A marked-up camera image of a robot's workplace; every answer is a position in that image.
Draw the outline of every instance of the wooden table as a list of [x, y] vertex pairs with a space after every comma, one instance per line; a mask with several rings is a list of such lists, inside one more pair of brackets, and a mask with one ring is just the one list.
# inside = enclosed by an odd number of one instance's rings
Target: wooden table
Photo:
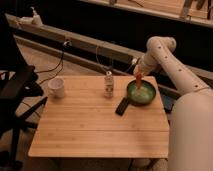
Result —
[[[66, 97], [49, 97], [29, 150], [32, 157], [165, 158], [169, 126], [157, 90], [147, 106], [115, 109], [133, 76], [114, 77], [104, 97], [103, 76], [63, 76]], [[157, 89], [154, 77], [145, 77]]]

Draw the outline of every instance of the orange object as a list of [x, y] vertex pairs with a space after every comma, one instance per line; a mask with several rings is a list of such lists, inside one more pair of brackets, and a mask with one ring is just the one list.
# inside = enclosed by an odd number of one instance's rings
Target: orange object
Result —
[[141, 72], [137, 72], [136, 73], [136, 86], [138, 89], [141, 87], [141, 78], [142, 78]]

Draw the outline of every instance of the floor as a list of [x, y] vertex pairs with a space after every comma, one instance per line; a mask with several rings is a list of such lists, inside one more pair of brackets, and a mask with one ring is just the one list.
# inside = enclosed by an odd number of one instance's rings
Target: floor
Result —
[[[19, 45], [19, 48], [25, 57], [26, 61], [36, 66], [36, 71], [47, 70], [54, 68], [58, 62], [59, 58], [50, 56], [43, 52], [34, 50], [32, 48]], [[54, 76], [57, 71], [49, 73], [39, 74], [38, 82], [46, 78]], [[81, 67], [79, 65], [64, 61], [63, 70], [60, 75], [102, 75], [96, 71]], [[47, 91], [47, 81], [42, 84], [42, 88]], [[28, 105], [32, 105], [33, 102], [38, 101], [39, 98], [28, 98], [24, 100], [26, 104], [22, 104], [18, 109], [17, 113], [24, 111], [28, 108]], [[40, 108], [37, 113], [42, 115], [42, 108]], [[34, 114], [31, 116], [31, 120], [38, 122], [39, 115]], [[28, 150], [34, 135], [34, 130], [29, 130], [27, 133], [22, 133], [19, 141], [19, 148], [17, 153], [17, 159], [23, 162], [22, 171], [127, 171], [130, 159], [78, 159], [78, 158], [31, 158], [28, 157]], [[9, 143], [11, 139], [11, 132], [4, 134], [0, 140], [0, 151], [9, 150]], [[134, 160], [131, 171], [145, 171], [142, 166], [149, 163], [149, 159], [137, 159]], [[165, 159], [160, 159], [155, 166], [153, 171], [166, 171], [167, 161]]]

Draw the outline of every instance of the table leg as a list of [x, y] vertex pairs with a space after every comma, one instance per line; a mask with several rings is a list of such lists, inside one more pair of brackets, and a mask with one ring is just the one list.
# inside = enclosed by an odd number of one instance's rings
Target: table leg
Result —
[[131, 171], [133, 161], [134, 161], [134, 159], [130, 159], [130, 163], [129, 163], [128, 171]]

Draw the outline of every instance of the soap dispenser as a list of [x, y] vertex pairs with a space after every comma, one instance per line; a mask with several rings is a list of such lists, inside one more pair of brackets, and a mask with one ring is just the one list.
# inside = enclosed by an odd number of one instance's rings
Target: soap dispenser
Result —
[[33, 24], [39, 27], [42, 26], [43, 23], [42, 23], [40, 15], [38, 15], [34, 7], [31, 7], [31, 9], [33, 10]]

